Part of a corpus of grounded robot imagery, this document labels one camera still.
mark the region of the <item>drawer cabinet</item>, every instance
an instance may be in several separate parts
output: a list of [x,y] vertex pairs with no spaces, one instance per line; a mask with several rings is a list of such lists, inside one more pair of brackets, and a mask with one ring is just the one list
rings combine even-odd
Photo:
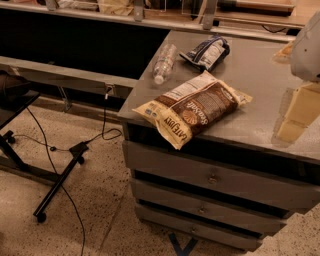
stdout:
[[140,219],[161,223],[167,227],[190,233],[197,237],[206,239],[214,237],[214,240],[219,243],[247,251],[254,251],[261,245],[261,241],[257,238],[231,232],[214,225],[201,224],[195,220],[183,218],[165,211],[154,211],[147,206],[137,205],[136,214]]
[[132,179],[131,187],[134,197],[141,200],[175,208],[259,234],[273,235],[286,225],[286,221],[278,217],[155,183]]
[[243,250],[320,201],[318,186],[266,172],[132,141],[123,152],[138,218]]
[[193,160],[161,149],[124,142],[127,167],[286,210],[305,212],[320,201],[311,184],[235,166]]
[[[196,38],[199,43],[207,39],[171,31],[164,44],[192,49],[188,42]],[[155,87],[150,73],[155,56],[118,116],[138,218],[253,251],[294,213],[305,214],[320,202],[320,123],[306,129],[296,143],[277,141],[279,107],[288,89],[298,88],[301,81],[291,76],[288,66],[270,61],[278,42],[236,35],[228,40],[232,54],[213,75],[248,93],[253,102],[174,150],[132,110],[196,74],[177,61],[170,81]]]

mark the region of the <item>black metal frame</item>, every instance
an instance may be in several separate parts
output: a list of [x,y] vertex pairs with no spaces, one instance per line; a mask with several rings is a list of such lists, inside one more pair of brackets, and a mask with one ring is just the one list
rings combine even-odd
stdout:
[[[17,105],[12,105],[12,108],[8,107],[1,109],[2,112],[6,113],[3,115],[0,129],[6,126],[11,120],[13,120],[18,114],[20,114],[24,109],[26,109],[34,100],[39,97],[39,93],[30,92],[24,98],[22,98]],[[49,205],[59,188],[62,186],[63,182],[71,173],[74,166],[79,163],[83,164],[84,158],[82,154],[88,150],[85,143],[81,142],[74,147],[70,148],[69,151],[73,158],[65,168],[62,174],[49,172],[35,166],[26,164],[18,154],[12,149],[10,144],[14,143],[13,132],[8,131],[3,136],[0,134],[0,149],[6,155],[7,158],[0,156],[0,165],[7,167],[9,169],[14,169],[17,172],[14,174],[20,175],[22,177],[28,178],[40,178],[49,182],[53,182],[53,185],[47,195],[44,197],[42,202],[39,204],[33,215],[37,217],[38,222],[42,223],[46,220],[46,214],[44,213],[46,207]]]

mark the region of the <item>white object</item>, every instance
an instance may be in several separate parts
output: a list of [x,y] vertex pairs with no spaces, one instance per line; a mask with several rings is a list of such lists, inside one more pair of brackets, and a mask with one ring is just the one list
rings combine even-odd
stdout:
[[320,82],[320,11],[297,35],[291,53],[291,72],[305,81]]
[[156,84],[163,84],[170,78],[177,55],[178,49],[173,44],[167,44],[161,49],[153,68],[153,77]]

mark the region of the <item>speckled floor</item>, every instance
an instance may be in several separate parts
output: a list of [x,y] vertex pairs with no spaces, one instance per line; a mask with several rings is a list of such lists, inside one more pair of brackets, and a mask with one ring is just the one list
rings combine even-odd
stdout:
[[[74,106],[63,113],[60,101],[39,98],[30,110],[42,125],[49,145],[68,149],[93,138],[102,129],[101,112]],[[119,124],[107,122],[106,129]],[[27,111],[6,126],[15,134],[28,135],[43,141],[43,137]],[[45,147],[25,137],[16,137],[13,148],[27,163],[52,170]],[[89,144],[85,163],[77,165],[64,183],[74,200],[85,227],[83,255],[177,255],[169,240],[174,232],[181,247],[190,236],[165,227],[139,221],[134,213],[129,170],[126,169],[121,142],[123,137],[105,141],[101,138]],[[71,159],[69,152],[51,152],[61,172]],[[0,255],[81,255],[83,236],[75,210],[59,190],[46,210],[47,220],[39,224],[32,215],[50,187],[0,171]],[[296,214],[274,237],[264,239],[254,253],[214,242],[199,240],[190,255],[320,255],[320,205],[306,215]]]

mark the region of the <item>water bottle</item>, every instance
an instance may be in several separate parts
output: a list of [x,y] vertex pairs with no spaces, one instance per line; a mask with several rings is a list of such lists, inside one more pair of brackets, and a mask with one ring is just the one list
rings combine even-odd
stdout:
[[156,84],[163,84],[170,78],[177,55],[178,49],[173,44],[167,44],[161,49],[153,68],[153,78]]

